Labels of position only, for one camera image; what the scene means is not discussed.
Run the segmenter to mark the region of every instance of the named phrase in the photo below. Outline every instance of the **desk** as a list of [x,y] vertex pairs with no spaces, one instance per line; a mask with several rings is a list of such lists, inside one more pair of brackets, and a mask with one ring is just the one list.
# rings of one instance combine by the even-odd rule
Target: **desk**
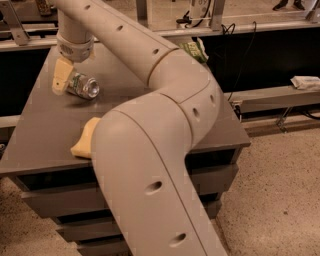
[[[82,255],[129,253],[97,183],[91,161],[71,155],[86,122],[129,99],[149,92],[142,82],[101,44],[96,58],[77,64],[101,85],[97,99],[86,101],[51,91],[53,47],[43,65],[18,125],[0,162],[0,177],[9,176],[23,200],[42,218],[51,218],[66,241]],[[192,182],[210,218],[218,213],[249,138],[225,101],[210,133],[186,157]]]

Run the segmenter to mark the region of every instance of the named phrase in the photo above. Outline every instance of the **black cable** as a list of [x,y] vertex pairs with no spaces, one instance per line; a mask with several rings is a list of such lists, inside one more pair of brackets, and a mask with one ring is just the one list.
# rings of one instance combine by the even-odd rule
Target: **black cable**
[[253,40],[254,40],[255,35],[256,35],[256,32],[257,32],[257,22],[254,21],[253,24],[254,24],[254,30],[253,30],[253,35],[252,35],[252,38],[251,38],[251,42],[250,42],[247,50],[245,51],[245,53],[244,53],[244,55],[243,55],[243,60],[242,60],[241,66],[240,66],[240,70],[239,70],[239,73],[238,73],[238,77],[237,77],[237,80],[236,80],[234,86],[232,87],[232,92],[231,92],[231,94],[230,94],[230,96],[229,96],[229,98],[228,98],[228,101],[230,101],[230,99],[231,99],[231,97],[232,97],[232,95],[233,95],[233,93],[234,93],[234,90],[236,89],[236,87],[237,87],[237,85],[238,85],[239,79],[240,79],[240,77],[241,77],[242,69],[244,68],[245,59],[246,59],[246,57],[247,57],[247,55],[248,55],[248,53],[249,53],[249,51],[250,51],[250,49],[251,49]]
[[197,24],[195,24],[195,25],[192,26],[192,27],[189,27],[189,26],[188,26],[189,24],[186,24],[186,25],[185,25],[185,28],[195,28],[195,27],[198,27],[198,26],[202,23],[203,19],[208,15],[208,12],[209,12],[209,9],[210,9],[210,5],[211,5],[211,0],[209,0],[208,6],[207,6],[207,9],[206,9],[206,12],[204,13],[204,15],[203,15],[203,17],[201,18],[201,20],[198,21]]

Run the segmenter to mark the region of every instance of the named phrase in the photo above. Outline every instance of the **circular hole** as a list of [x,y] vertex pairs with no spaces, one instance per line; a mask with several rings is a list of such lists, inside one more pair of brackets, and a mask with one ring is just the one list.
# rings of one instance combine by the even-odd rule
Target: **circular hole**
[[146,188],[146,194],[147,195],[153,195],[154,193],[158,192],[160,190],[160,188],[162,187],[162,182],[161,181],[157,181],[155,183],[152,183],[151,185],[149,185]]
[[173,238],[173,239],[170,241],[170,243],[169,243],[170,247],[177,247],[177,246],[179,246],[179,245],[186,239],[186,237],[187,237],[187,234],[186,234],[186,233],[182,233],[182,234],[176,236],[175,238]]
[[213,104],[213,105],[215,105],[215,102],[214,102],[214,97],[213,97],[213,95],[210,95],[210,100],[211,100],[212,104]]
[[192,109],[193,115],[196,117],[197,121],[200,121],[200,114],[196,108]]
[[159,49],[155,49],[152,53],[156,55],[159,52]]

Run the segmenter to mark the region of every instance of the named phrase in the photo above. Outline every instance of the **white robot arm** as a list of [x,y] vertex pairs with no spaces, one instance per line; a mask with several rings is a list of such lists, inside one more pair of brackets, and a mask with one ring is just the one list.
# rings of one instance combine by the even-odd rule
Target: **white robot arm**
[[222,97],[214,77],[103,1],[56,5],[64,57],[86,59],[94,35],[153,89],[106,113],[91,142],[101,191],[133,255],[227,255],[184,164],[217,118]]

